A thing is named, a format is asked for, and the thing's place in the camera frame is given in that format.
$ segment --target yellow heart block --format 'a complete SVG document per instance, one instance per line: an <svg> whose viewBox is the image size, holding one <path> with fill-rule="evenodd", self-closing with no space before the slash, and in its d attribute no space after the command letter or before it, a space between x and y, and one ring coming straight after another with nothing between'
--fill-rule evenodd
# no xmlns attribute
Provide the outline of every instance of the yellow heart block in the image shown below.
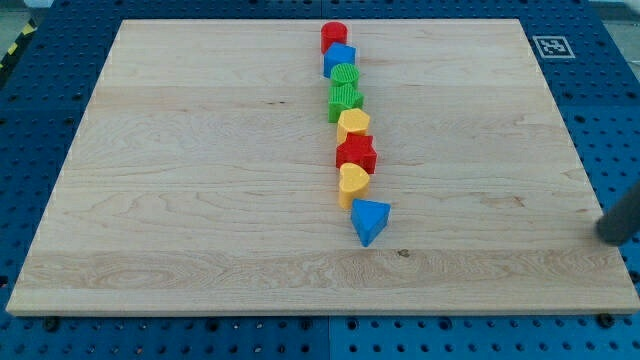
<svg viewBox="0 0 640 360"><path fill-rule="evenodd" d="M351 209L353 199L367 196L369 192L369 174L360 166L344 163L340 167L340 183L338 184L338 204L346 210Z"/></svg>
<svg viewBox="0 0 640 360"><path fill-rule="evenodd" d="M338 145L345 142L347 134L367 135L371 117L362 109L343 110L338 119Z"/></svg>

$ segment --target black cylinder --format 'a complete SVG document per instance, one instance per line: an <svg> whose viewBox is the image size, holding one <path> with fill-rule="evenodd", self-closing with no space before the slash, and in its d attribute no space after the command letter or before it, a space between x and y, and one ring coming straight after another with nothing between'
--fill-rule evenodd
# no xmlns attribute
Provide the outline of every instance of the black cylinder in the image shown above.
<svg viewBox="0 0 640 360"><path fill-rule="evenodd" d="M636 183L598 222L600 240L620 246L640 230L640 181Z"/></svg>

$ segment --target wooden board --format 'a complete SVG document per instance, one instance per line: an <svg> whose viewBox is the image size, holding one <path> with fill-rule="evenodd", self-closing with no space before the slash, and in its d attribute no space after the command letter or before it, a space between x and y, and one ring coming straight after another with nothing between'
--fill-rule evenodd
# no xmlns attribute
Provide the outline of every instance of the wooden board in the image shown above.
<svg viewBox="0 0 640 360"><path fill-rule="evenodd" d="M322 21L124 21L14 315L631 313L520 24L348 21L392 204L337 205Z"/></svg>

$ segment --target blue pegboard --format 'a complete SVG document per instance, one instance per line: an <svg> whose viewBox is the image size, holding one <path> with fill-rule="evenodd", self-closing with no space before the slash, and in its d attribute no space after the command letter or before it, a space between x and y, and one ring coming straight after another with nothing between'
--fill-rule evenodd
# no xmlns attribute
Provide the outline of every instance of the blue pegboard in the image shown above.
<svg viewBox="0 0 640 360"><path fill-rule="evenodd" d="M517 18L532 46L534 36L563 36L575 55L543 58L534 47L601 205L610 207L640 179L640 85L582 0L57 0L0 91L3 307L125 18ZM635 236L621 248L637 289L639 243ZM65 318L57 323L16 319L3 311L0 359L639 357L639 315L610 320Z"/></svg>

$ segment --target red star block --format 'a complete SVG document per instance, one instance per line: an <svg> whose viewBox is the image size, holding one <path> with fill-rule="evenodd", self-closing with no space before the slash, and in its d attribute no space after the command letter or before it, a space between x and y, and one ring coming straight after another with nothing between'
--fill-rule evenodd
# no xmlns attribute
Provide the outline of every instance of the red star block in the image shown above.
<svg viewBox="0 0 640 360"><path fill-rule="evenodd" d="M354 163L363 168L368 174L376 169L378 154L373 148L373 136L347 134L347 140L336 148L336 167L344 163Z"/></svg>

